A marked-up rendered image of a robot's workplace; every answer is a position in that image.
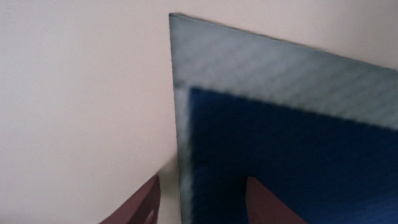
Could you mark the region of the blue shorts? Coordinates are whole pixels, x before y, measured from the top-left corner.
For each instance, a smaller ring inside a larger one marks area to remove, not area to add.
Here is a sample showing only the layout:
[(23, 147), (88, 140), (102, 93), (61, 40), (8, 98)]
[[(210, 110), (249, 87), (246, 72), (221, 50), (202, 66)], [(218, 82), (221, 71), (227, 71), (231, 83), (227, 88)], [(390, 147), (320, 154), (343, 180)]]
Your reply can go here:
[(398, 71), (168, 13), (181, 224), (398, 224)]

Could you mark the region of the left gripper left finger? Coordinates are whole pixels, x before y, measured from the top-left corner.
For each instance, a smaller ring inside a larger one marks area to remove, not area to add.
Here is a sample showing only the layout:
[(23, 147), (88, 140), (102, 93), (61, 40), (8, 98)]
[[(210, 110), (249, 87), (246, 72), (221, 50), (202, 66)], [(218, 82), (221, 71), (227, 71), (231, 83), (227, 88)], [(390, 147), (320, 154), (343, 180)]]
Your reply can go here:
[(152, 176), (98, 224), (157, 224), (161, 200), (159, 176)]

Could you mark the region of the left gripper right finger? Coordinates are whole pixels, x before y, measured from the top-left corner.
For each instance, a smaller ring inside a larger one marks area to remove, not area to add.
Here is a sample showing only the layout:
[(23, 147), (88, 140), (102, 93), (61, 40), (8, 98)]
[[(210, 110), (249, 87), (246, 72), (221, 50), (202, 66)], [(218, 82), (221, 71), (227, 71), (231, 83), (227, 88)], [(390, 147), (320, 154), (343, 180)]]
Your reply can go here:
[(249, 224), (308, 224), (255, 177), (248, 177), (245, 202)]

